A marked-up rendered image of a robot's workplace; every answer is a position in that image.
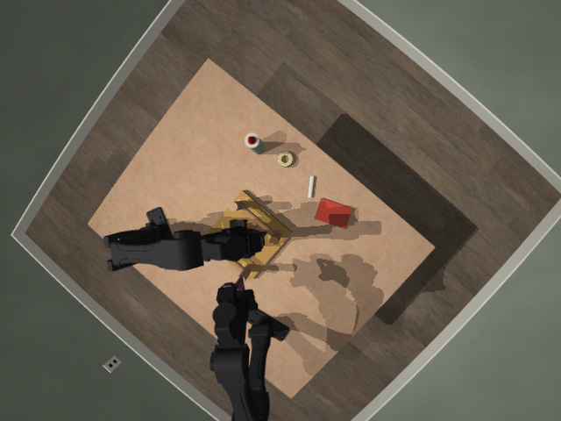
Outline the red flat block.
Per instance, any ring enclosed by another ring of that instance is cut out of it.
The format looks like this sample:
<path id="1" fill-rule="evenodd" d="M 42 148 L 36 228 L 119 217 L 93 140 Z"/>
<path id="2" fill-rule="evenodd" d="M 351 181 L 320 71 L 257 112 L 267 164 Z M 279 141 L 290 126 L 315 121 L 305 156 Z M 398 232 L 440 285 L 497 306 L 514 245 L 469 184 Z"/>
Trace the red flat block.
<path id="1" fill-rule="evenodd" d="M 352 208 L 321 198 L 315 219 L 346 229 Z"/>

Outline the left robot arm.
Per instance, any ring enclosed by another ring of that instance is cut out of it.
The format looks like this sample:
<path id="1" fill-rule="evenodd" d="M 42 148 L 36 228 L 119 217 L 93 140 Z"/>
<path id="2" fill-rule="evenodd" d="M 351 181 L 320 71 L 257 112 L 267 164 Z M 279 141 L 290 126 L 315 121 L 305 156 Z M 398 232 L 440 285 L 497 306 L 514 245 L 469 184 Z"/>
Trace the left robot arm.
<path id="1" fill-rule="evenodd" d="M 139 228 L 142 230 L 103 236 L 104 247 L 110 248 L 111 251 L 112 259 L 107 260 L 108 271 L 113 272 L 136 264 L 151 264 L 159 268 L 185 271 L 204 266 L 204 261 L 238 261 L 245 254 L 261 252 L 265 245 L 262 233 L 247 234 L 245 227 L 223 229 L 222 232 L 226 235 L 215 232 L 201 236 L 200 232 L 182 230 L 174 232 L 173 236 L 160 207 L 148 211 L 146 215 L 150 223 Z"/>

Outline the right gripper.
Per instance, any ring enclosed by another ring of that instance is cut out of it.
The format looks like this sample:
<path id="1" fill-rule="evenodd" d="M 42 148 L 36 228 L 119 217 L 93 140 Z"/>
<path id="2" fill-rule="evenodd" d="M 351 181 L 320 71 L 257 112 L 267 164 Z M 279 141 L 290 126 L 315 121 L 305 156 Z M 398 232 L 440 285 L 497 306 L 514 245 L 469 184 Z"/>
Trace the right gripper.
<path id="1" fill-rule="evenodd" d="M 236 284 L 238 288 L 238 297 L 247 297 L 247 300 L 249 302 L 249 310 L 257 310 L 258 303 L 256 303 L 255 301 L 254 292 L 252 289 L 245 289 L 243 276 L 239 276 Z"/>

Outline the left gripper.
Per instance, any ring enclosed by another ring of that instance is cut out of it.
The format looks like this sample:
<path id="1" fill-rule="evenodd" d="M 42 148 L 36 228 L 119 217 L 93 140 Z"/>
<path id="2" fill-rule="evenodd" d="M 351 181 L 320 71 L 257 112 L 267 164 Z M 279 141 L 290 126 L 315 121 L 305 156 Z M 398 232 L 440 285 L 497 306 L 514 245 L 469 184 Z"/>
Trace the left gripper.
<path id="1" fill-rule="evenodd" d="M 230 220 L 230 228 L 233 228 L 233 227 L 245 227 L 245 228 L 246 228 L 246 233 L 247 233 L 247 234 L 262 233 L 262 236 L 266 236 L 266 235 L 267 235 L 266 232 L 261 232 L 261 231 L 255 230 L 255 229 L 247 229 L 247 223 L 246 223 L 246 222 L 248 222 L 247 219 L 242 219 L 242 220 L 238 220 L 238 221 L 237 221 L 237 219 Z M 222 233 L 223 235 L 226 235 L 225 232 L 221 232 L 221 233 Z M 256 253 L 254 253 L 254 254 L 245 254 L 245 255 L 243 256 L 243 258 L 244 258 L 244 259 L 249 259 L 249 258 L 251 258 L 252 256 L 254 256 L 255 254 L 256 254 Z"/>

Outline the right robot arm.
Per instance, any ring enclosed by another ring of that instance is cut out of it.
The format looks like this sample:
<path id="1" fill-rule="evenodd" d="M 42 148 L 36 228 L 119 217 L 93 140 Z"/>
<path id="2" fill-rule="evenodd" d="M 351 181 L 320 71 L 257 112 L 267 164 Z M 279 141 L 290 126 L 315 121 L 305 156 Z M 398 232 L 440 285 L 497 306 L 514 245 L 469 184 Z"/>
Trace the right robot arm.
<path id="1" fill-rule="evenodd" d="M 218 289 L 218 306 L 212 317 L 219 345 L 211 352 L 209 368 L 231 400 L 231 421 L 267 421 L 270 402 L 264 384 L 266 356 L 271 338 L 283 341 L 289 327 L 259 309 L 249 310 L 247 297 L 238 297 L 236 291 L 237 284 L 233 282 Z M 240 317 L 252 325 L 248 330 L 252 343 L 250 367 L 250 349 L 245 343 L 246 322 Z"/>

